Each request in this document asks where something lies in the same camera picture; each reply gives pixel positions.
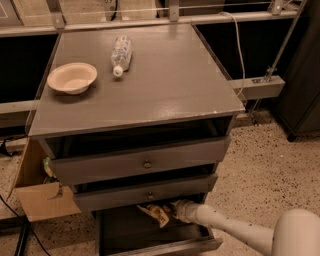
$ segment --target drawer knob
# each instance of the drawer knob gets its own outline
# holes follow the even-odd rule
[[[151,192],[148,193],[148,199],[150,199],[150,200],[153,200],[153,199],[154,199],[153,193],[151,193]]]
[[[152,167],[152,164],[149,160],[146,159],[146,160],[144,160],[143,167],[145,169],[150,169]]]

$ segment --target electrical cable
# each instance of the electrical cable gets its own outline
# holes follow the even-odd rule
[[[238,52],[239,52],[239,56],[240,56],[240,62],[241,62],[241,68],[242,68],[242,82],[241,82],[241,88],[239,90],[239,92],[237,93],[237,96],[239,96],[242,91],[243,91],[243,87],[244,87],[244,80],[246,79],[246,71],[244,68],[244,64],[243,64],[243,57],[242,57],[242,52],[241,52],[241,45],[240,45],[240,35],[239,35],[239,28],[238,28],[238,21],[237,19],[229,12],[220,12],[219,14],[221,15],[227,15],[229,17],[231,17],[234,21],[235,27],[236,27],[236,36],[237,36],[237,45],[238,45]]]
[[[10,138],[7,138],[7,139],[10,139],[10,141],[15,141],[15,140],[21,140],[21,139],[23,139],[23,138],[26,138],[26,137],[28,137],[28,135],[27,134],[24,134],[24,135],[21,135],[21,136],[18,136],[18,137],[14,137],[14,136],[11,136]]]
[[[116,16],[117,16],[118,2],[119,2],[119,0],[116,0],[116,7],[114,8],[114,12],[113,12],[113,15],[112,15],[110,21],[113,21],[113,20],[116,18]]]
[[[264,1],[264,2],[249,2],[249,3],[234,3],[234,4],[208,4],[208,5],[193,5],[193,6],[181,6],[180,9],[195,9],[195,8],[217,8],[217,7],[229,7],[229,6],[247,6],[247,5],[259,5],[259,4],[271,4],[272,1]]]
[[[26,134],[23,135],[23,136],[17,137],[17,138],[8,137],[8,138],[3,139],[2,143],[0,144],[0,154],[12,157],[14,154],[16,154],[16,152],[10,152],[9,153],[8,150],[7,150],[6,143],[9,142],[9,141],[12,142],[12,141],[15,141],[15,140],[20,140],[20,139],[23,139],[25,137],[27,137]]]
[[[290,4],[292,1],[293,1],[293,0],[290,0],[290,1],[286,2],[286,3],[283,5],[283,7],[286,7],[286,6],[287,6],[288,4]]]
[[[0,195],[0,199],[1,199],[2,203],[3,203],[13,214],[15,214],[15,215],[16,215],[17,217],[19,217],[19,218],[22,218],[18,213],[16,213],[15,210],[13,210],[13,209],[4,201],[4,199],[2,198],[1,195]],[[31,230],[32,234],[34,235],[34,237],[36,238],[36,240],[38,241],[41,249],[42,249],[48,256],[50,256],[50,254],[47,252],[47,250],[43,247],[42,243],[40,242],[40,239],[38,238],[38,236],[36,235],[36,233],[34,232],[34,230],[32,229],[32,227],[30,227],[30,230]]]

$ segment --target speckled floor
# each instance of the speckled floor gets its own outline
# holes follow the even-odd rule
[[[320,135],[286,139],[283,127],[269,112],[257,115],[259,127],[249,118],[238,118],[231,132],[232,142],[218,169],[219,179],[206,203],[229,217],[274,227],[281,213],[292,208],[308,209],[320,215]],[[0,156],[0,194],[7,199],[21,155]],[[23,213],[15,193],[7,203]],[[0,203],[0,217],[12,216]],[[51,255],[94,255],[94,219],[73,215],[33,224]],[[260,255],[223,232],[214,230],[224,243],[217,251],[202,256]],[[18,234],[0,231],[1,255],[13,255]],[[25,255],[45,255],[30,235]]]

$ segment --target cardboard box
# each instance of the cardboard box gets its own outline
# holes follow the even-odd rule
[[[61,197],[54,198],[59,191],[59,183],[43,184],[46,177],[43,168],[45,157],[39,143],[28,139],[15,181],[15,191],[30,222],[81,213],[68,186],[62,187]]]

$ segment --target paper bowl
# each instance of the paper bowl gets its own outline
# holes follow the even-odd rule
[[[95,67],[87,63],[70,63],[54,69],[47,82],[56,91],[79,94],[86,91],[96,78]]]

